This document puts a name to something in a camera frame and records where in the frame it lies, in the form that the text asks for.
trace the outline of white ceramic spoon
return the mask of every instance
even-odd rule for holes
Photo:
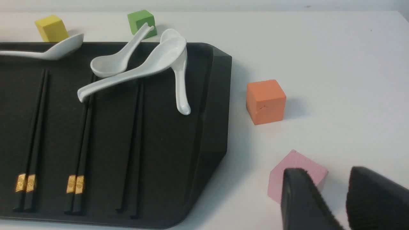
[[[18,56],[55,61],[80,48],[83,41],[84,34],[76,34],[53,45],[44,53],[27,51],[0,51],[0,56]]]
[[[128,61],[135,48],[146,35],[153,30],[153,26],[145,23],[120,51],[116,54],[99,56],[91,61],[91,69],[98,77],[110,77],[122,73],[128,66]]]
[[[176,59],[182,54],[185,47],[186,39],[182,37],[169,39],[155,47],[145,62],[139,67],[112,77],[104,78],[80,88],[77,91],[78,99],[83,102],[87,96],[102,89],[132,79],[162,72],[176,61]]]
[[[171,38],[182,37],[176,30],[167,29],[162,33],[160,42],[163,43]],[[189,115],[191,112],[189,102],[186,96],[186,65],[187,65],[187,50],[184,49],[182,55],[171,65],[173,72],[175,73],[175,95],[176,95],[176,107],[178,111],[183,115]]]

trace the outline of yellow cube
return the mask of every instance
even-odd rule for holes
[[[68,38],[63,21],[55,15],[37,20],[35,23],[45,42],[60,42]]]

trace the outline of black chopstick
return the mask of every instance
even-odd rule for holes
[[[90,139],[91,132],[91,122],[92,122],[92,107],[93,107],[94,95],[90,96],[88,101],[88,111],[87,118],[85,122],[84,135],[81,147],[81,154],[78,163],[77,178],[75,183],[75,194],[72,204],[72,213],[80,214],[82,212],[82,200],[85,188],[85,169],[88,155],[88,143]]]
[[[45,106],[46,106],[46,99],[47,99],[47,84],[49,74],[48,71],[44,71],[44,84],[43,90],[41,93],[41,100],[40,100],[40,108],[38,111],[37,116],[37,124],[36,124],[36,131],[34,136],[33,148],[31,150],[31,160],[30,160],[30,167],[29,167],[29,176],[27,178],[27,188],[26,194],[24,199],[24,210],[25,211],[32,211],[34,208],[34,195],[37,186],[37,166],[38,166],[38,158],[40,155],[40,148],[41,148],[41,136],[43,134],[43,123],[44,123],[44,114],[45,114]]]
[[[95,75],[92,75],[90,83],[94,82],[96,79]],[[64,206],[64,213],[70,214],[72,212],[72,205],[74,200],[75,194],[75,187],[76,187],[76,180],[77,180],[77,172],[79,167],[79,161],[81,156],[81,151],[83,148],[83,140],[84,140],[84,132],[85,132],[85,124],[87,121],[87,113],[88,113],[89,101],[83,104],[83,110],[81,114],[81,121],[80,121],[80,132],[78,138],[78,149],[75,155],[75,161],[72,164],[72,168],[70,174],[68,176],[67,182],[67,190],[66,190],[66,197],[65,197],[65,206]]]
[[[30,184],[29,186],[27,186],[27,173],[28,173],[27,171],[29,170],[30,162],[33,162],[33,161],[37,162],[37,158],[38,158],[38,148],[40,144],[40,134],[41,134],[42,123],[43,123],[43,114],[44,114],[44,107],[45,107],[44,104],[45,104],[45,96],[46,96],[46,91],[47,91],[47,81],[48,81],[48,71],[43,70],[41,83],[40,83],[37,97],[36,97],[34,112],[31,118],[29,141],[28,141],[29,143],[26,148],[26,153],[25,153],[23,164],[22,164],[22,169],[20,171],[20,174],[17,177],[15,201],[14,201],[14,206],[13,206],[14,211],[22,210],[24,206],[27,187],[29,187],[29,190],[34,189],[35,183],[32,183],[32,182],[33,182],[33,179],[35,179],[35,176],[30,177]],[[36,148],[36,149],[34,150],[35,156],[32,157],[31,155],[33,152],[33,148]]]
[[[130,137],[130,143],[133,143],[133,139],[135,138],[135,131],[136,131],[136,125],[137,125],[137,113],[138,113],[138,98],[139,98],[139,91],[140,91],[140,81],[138,80],[136,83],[136,90],[135,90],[135,111],[134,111],[134,119],[133,119],[133,123],[132,123],[132,133],[131,133],[131,137]],[[122,184],[121,186],[119,186],[120,189],[122,189],[122,193],[120,194],[120,196],[117,197],[117,200],[115,201],[116,206],[115,206],[115,210],[117,212],[121,212],[123,211],[124,208],[124,201],[125,201],[125,196],[126,196],[126,191],[129,189],[129,180],[130,180],[130,169],[132,167],[132,152],[133,152],[133,148],[130,145],[129,146],[129,150],[128,150],[128,161],[127,161],[127,166],[124,169],[124,175],[123,176],[119,176],[118,180],[120,184]]]
[[[135,178],[132,183],[135,183],[135,188],[130,193],[131,198],[129,200],[131,218],[137,218],[138,216],[138,184],[139,184],[139,171],[141,162],[141,151],[142,151],[142,131],[143,131],[143,117],[144,117],[144,83],[143,80],[139,80],[139,96],[137,104],[137,114],[136,114],[136,127],[135,129],[135,139],[134,139],[134,158],[132,165],[132,175]]]

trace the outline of white table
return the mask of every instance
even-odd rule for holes
[[[58,13],[85,41],[128,41],[127,12]],[[1,13],[0,41],[40,41],[34,21],[51,13]],[[398,12],[154,12],[159,33],[177,29],[233,57],[228,153],[175,230],[279,230],[269,172],[296,149],[329,170],[323,196],[347,228],[354,165],[409,187],[409,23]],[[246,84],[277,79],[285,119],[254,126]],[[114,229],[0,220],[0,229]]]

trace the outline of pink cube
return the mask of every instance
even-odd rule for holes
[[[283,175],[286,168],[302,168],[308,172],[318,190],[324,187],[325,178],[328,170],[321,165],[313,162],[309,158],[292,150],[285,158],[270,172],[268,182],[268,196],[281,203],[281,191],[283,189]]]

